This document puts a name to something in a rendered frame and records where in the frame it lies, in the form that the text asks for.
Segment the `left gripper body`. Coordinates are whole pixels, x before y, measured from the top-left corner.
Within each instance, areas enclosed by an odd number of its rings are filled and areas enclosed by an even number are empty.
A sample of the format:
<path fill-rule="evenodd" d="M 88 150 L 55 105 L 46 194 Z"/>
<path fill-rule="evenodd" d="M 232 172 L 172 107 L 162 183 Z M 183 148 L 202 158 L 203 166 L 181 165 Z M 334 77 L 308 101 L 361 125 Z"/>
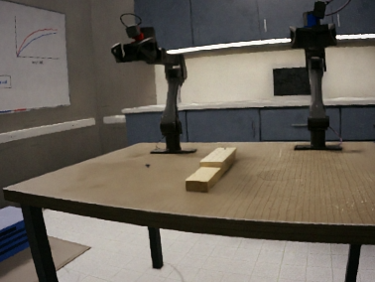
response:
<path fill-rule="evenodd" d="M 297 28 L 298 48 L 308 49 L 329 47 L 330 40 L 328 24 L 317 25 L 316 20 L 323 18 L 313 16 L 313 14 L 307 15 L 307 17 L 308 25 L 303 28 Z"/>

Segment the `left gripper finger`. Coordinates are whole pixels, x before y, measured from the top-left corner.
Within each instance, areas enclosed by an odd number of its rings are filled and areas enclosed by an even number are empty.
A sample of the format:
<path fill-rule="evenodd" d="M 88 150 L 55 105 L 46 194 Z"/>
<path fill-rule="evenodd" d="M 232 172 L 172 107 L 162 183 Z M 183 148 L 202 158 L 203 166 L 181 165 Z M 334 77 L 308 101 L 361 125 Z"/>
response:
<path fill-rule="evenodd" d="M 329 28 L 330 45 L 331 46 L 336 46 L 337 45 L 337 40 L 336 40 L 336 28 L 335 28 L 335 24 L 328 24 L 328 28 Z M 330 35 L 330 29 L 332 29 L 331 30 L 332 36 Z"/>
<path fill-rule="evenodd" d="M 295 37 L 296 33 L 296 37 Z M 297 29 L 296 26 L 290 27 L 290 39 L 291 39 L 291 48 L 297 48 L 298 42 L 297 42 Z"/>

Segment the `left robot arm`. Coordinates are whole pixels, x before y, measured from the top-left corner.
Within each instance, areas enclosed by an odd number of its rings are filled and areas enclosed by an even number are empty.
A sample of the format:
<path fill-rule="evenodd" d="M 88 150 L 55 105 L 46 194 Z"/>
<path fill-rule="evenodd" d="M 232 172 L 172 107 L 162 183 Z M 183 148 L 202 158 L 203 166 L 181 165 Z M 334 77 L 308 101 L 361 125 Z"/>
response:
<path fill-rule="evenodd" d="M 303 13 L 304 26 L 308 25 L 307 15 L 309 14 L 312 14 L 316 17 L 324 18 L 325 8 L 326 2 L 324 2 L 323 0 L 315 0 L 313 11 L 307 11 Z M 327 127 L 329 127 L 329 116 L 326 116 L 327 126 L 325 128 L 325 109 L 322 101 L 323 71 L 326 72 L 325 48 L 327 47 L 304 49 L 306 60 L 306 72 L 309 73 L 309 77 L 310 79 L 312 79 L 312 100 L 310 106 L 310 116 L 308 116 L 308 130 L 312 130 L 311 145 L 295 145 L 294 150 L 342 150 L 341 145 L 325 145 L 325 130 L 327 130 Z M 312 54 L 309 53 L 314 53 L 313 55 L 319 57 L 319 59 L 312 59 L 314 58 L 314 56 L 312 56 Z M 309 68 L 307 68 L 307 63 L 309 63 Z M 323 68 L 325 68 L 325 70 Z M 341 148 L 339 149 L 338 147 Z"/>

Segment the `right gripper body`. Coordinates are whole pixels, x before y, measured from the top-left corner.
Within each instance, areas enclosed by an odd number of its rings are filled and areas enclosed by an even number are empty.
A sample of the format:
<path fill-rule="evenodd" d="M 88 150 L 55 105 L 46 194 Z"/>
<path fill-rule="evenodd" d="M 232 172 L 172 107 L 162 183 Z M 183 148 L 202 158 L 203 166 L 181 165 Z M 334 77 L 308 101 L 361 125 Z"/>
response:
<path fill-rule="evenodd" d="M 124 57 L 123 57 L 123 53 L 122 53 L 122 63 L 131 63 L 131 62 L 143 61 L 144 59 L 148 59 L 138 49 L 138 43 L 143 42 L 144 41 L 143 38 L 144 38 L 143 34 L 140 34 L 140 35 L 132 38 L 132 39 L 135 39 L 135 42 L 131 42 L 131 44 L 124 44 L 123 45 Z M 150 60 L 150 59 L 148 59 L 148 60 Z"/>

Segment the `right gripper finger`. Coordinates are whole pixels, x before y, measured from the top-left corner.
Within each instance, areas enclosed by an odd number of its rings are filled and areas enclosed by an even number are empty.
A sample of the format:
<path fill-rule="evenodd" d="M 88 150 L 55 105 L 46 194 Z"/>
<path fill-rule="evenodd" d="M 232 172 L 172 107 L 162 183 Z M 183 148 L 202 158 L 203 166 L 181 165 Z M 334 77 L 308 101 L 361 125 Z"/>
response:
<path fill-rule="evenodd" d="M 118 49 L 116 49 L 117 47 L 118 47 Z M 116 50 L 116 53 L 114 52 L 114 50 Z M 111 53 L 115 57 L 116 63 L 122 63 L 121 43 L 115 44 L 115 46 L 113 48 L 111 48 Z"/>
<path fill-rule="evenodd" d="M 143 45 L 147 44 L 147 50 L 142 48 Z M 154 39 L 149 38 L 138 44 L 139 50 L 148 58 L 153 59 L 155 57 Z"/>

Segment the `light wooden bar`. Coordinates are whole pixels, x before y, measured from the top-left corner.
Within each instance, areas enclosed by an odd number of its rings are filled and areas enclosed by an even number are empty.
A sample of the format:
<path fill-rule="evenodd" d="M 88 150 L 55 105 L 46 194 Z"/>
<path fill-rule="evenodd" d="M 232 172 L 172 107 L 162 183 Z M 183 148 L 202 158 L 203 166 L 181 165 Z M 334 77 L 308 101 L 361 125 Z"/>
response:
<path fill-rule="evenodd" d="M 208 192 L 220 179 L 230 165 L 235 161 L 236 154 L 221 167 L 201 167 L 188 179 L 186 179 L 186 190 L 195 192 Z"/>

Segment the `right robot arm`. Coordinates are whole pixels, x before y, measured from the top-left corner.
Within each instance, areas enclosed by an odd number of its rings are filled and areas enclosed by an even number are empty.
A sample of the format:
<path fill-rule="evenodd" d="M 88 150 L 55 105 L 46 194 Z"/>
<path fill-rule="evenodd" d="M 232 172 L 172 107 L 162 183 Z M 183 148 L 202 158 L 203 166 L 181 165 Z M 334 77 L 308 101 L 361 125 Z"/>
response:
<path fill-rule="evenodd" d="M 156 32 L 154 38 L 153 27 L 138 28 L 138 25 L 132 25 L 125 29 L 128 38 L 136 37 L 143 34 L 144 40 L 153 38 L 155 40 L 155 57 L 151 60 L 145 61 L 148 65 L 157 65 L 158 63 L 165 63 L 169 66 L 180 66 L 179 68 L 166 67 L 165 77 L 168 83 L 168 93 L 165 110 L 161 116 L 161 132 L 166 136 L 166 149 L 154 149 L 151 154 L 191 154 L 196 151 L 196 148 L 182 148 L 180 144 L 180 134 L 182 131 L 182 123 L 179 120 L 179 100 L 180 92 L 188 78 L 188 72 L 185 62 L 184 54 L 171 54 L 166 49 L 158 49 L 158 42 L 156 42 Z M 141 33 L 140 33 L 141 31 Z M 169 54 L 169 57 L 168 57 Z M 194 151 L 193 151 L 194 150 Z"/>

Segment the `pale wooden slat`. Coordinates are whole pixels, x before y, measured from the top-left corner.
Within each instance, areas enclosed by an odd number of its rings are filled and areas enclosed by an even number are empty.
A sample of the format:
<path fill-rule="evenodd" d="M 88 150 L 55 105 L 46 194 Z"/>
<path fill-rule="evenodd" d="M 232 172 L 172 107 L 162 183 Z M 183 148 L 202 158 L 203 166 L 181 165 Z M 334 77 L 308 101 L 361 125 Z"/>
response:
<path fill-rule="evenodd" d="M 217 148 L 199 162 L 200 167 L 223 167 L 237 152 L 237 148 Z"/>

